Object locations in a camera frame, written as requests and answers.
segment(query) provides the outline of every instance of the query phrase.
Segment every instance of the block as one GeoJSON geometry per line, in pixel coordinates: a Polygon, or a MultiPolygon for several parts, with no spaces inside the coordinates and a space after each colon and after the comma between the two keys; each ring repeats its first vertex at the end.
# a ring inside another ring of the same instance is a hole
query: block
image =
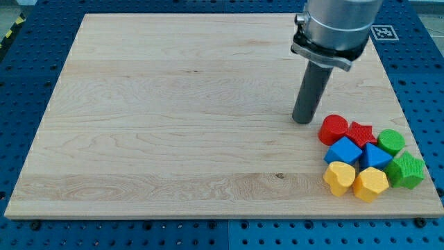
{"type": "Polygon", "coordinates": [[[384,150],[371,143],[367,143],[359,159],[359,170],[362,171],[367,167],[383,170],[392,159],[393,157],[384,150]]]}
{"type": "Polygon", "coordinates": [[[409,152],[405,151],[401,157],[392,160],[384,172],[394,188],[405,187],[414,189],[422,180],[424,180],[425,161],[414,158],[409,152]]]}
{"type": "Polygon", "coordinates": [[[357,198],[365,202],[373,202],[389,188],[386,174],[374,167],[369,167],[359,173],[353,183],[353,192],[357,198]]]}
{"type": "Polygon", "coordinates": [[[377,137],[377,146],[392,156],[396,156],[404,148],[405,139],[397,131],[385,129],[377,137]]]}
{"type": "Polygon", "coordinates": [[[372,129],[373,128],[370,125],[361,125],[357,122],[352,122],[352,125],[345,136],[354,142],[360,149],[363,149],[367,143],[377,144],[377,140],[372,134],[372,129]]]}
{"type": "Polygon", "coordinates": [[[355,181],[355,168],[344,162],[332,162],[324,173],[324,181],[336,197],[343,196],[355,181]]]}
{"type": "Polygon", "coordinates": [[[318,137],[323,144],[332,146],[347,133],[347,130],[346,119],[340,115],[329,115],[324,119],[318,137]]]}
{"type": "Polygon", "coordinates": [[[357,147],[347,137],[342,137],[328,149],[324,160],[328,164],[334,161],[341,161],[343,163],[353,165],[361,154],[362,150],[359,147],[357,147]]]}

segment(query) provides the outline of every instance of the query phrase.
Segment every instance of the green block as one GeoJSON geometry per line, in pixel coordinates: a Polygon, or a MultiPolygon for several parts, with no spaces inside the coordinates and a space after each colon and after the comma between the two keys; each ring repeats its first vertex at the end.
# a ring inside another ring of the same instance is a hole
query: green block
{"type": "Polygon", "coordinates": [[[395,156],[405,146],[404,137],[393,129],[383,130],[377,137],[377,146],[395,156]]]}
{"type": "Polygon", "coordinates": [[[405,151],[401,157],[392,160],[384,169],[384,172],[392,187],[414,189],[425,178],[422,170],[424,165],[424,160],[414,158],[409,152],[405,151]]]}

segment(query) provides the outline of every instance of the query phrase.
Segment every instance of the blue pegboard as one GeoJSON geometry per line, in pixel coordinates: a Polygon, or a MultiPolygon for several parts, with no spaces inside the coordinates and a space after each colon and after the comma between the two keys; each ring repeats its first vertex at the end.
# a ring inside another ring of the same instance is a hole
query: blue pegboard
{"type": "MultiPolygon", "coordinates": [[[[304,2],[39,0],[0,64],[0,210],[4,213],[85,13],[296,13],[304,2]]],[[[384,1],[375,23],[392,25],[399,37],[373,37],[373,42],[442,194],[443,57],[408,1],[384,1]]],[[[444,249],[444,219],[11,222],[0,217],[0,249],[296,247],[444,249]]]]}

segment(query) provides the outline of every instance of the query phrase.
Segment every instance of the blue cube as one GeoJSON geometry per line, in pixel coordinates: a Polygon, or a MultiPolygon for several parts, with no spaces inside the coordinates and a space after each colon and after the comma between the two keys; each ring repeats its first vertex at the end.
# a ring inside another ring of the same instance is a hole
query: blue cube
{"type": "Polygon", "coordinates": [[[393,157],[384,150],[371,143],[367,143],[364,147],[364,153],[359,159],[359,170],[362,171],[367,167],[383,170],[392,159],[393,157]]]}
{"type": "Polygon", "coordinates": [[[328,164],[334,161],[340,161],[353,165],[356,163],[361,154],[362,150],[358,146],[356,146],[347,137],[343,137],[328,149],[324,160],[328,164]]]}

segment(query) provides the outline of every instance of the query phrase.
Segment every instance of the wood grain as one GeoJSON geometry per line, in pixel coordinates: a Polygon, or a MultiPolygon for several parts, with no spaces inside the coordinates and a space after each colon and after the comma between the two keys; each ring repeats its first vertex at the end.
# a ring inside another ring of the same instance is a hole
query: wood grain
{"type": "Polygon", "coordinates": [[[442,216],[426,169],[415,190],[371,204],[330,194],[326,115],[396,129],[420,153],[371,41],[333,71],[314,121],[293,122],[307,64],[293,34],[293,15],[86,15],[6,216],[442,216]]]}

